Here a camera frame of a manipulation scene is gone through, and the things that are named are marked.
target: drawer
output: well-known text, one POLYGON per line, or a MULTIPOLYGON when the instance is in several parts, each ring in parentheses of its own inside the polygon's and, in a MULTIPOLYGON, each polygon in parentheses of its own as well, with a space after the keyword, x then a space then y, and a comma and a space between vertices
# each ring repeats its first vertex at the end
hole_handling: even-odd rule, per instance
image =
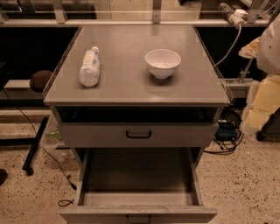
POLYGON ((188 148, 86 150, 67 223, 207 223, 188 148))
POLYGON ((181 123, 78 123, 59 127, 69 147, 207 147, 218 124, 181 123))

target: white bowl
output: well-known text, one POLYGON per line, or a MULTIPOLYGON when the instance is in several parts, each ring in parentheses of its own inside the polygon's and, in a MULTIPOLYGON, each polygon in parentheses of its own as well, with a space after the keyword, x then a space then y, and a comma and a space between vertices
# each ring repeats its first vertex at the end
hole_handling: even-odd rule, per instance
POLYGON ((150 73, 159 79, 171 76, 181 63, 181 57, 176 52, 166 49, 148 52, 145 60, 150 73))

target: terrazzo floor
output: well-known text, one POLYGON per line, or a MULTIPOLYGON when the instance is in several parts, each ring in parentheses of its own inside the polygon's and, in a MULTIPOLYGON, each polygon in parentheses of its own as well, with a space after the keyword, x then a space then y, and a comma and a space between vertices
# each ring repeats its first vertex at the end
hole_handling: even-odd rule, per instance
MULTIPOLYGON (((0 136, 34 136, 32 126, 16 110, 1 110, 0 136)), ((24 110, 36 129, 49 111, 24 110)), ((206 148, 219 151, 216 143, 206 148)), ((0 147, 0 168, 9 176, 0 186, 0 224, 66 224, 60 217, 59 200, 72 200, 75 190, 60 168, 42 148, 33 159, 34 174, 22 170, 28 146, 0 147)), ((79 166, 73 157, 60 160, 66 175, 76 183, 79 166)), ((280 139, 268 137, 263 142, 245 136, 233 154, 202 156, 197 167, 199 186, 205 207, 218 214, 210 224, 280 223, 280 139)))

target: white bottle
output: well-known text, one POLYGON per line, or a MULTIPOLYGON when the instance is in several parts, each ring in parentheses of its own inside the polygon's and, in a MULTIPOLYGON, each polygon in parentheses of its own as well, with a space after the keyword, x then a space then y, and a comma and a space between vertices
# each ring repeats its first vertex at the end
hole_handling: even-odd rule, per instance
POLYGON ((100 74, 99 49, 94 46, 87 50, 79 72, 80 83, 93 87, 98 83, 100 74))

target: drawer handle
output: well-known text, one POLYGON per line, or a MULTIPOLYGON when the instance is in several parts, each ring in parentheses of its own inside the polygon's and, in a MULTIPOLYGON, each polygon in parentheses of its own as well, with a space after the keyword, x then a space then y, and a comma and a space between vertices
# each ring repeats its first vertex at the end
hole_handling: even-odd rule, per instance
POLYGON ((149 130, 147 136, 132 136, 128 130, 126 131, 125 134, 126 134, 126 137, 127 137, 127 138, 136 138, 136 139, 139 139, 139 138, 150 138, 150 137, 151 137, 151 131, 150 131, 150 130, 149 130))
POLYGON ((126 223, 127 224, 151 224, 151 215, 149 214, 149 220, 147 222, 130 222, 130 217, 127 215, 126 223))

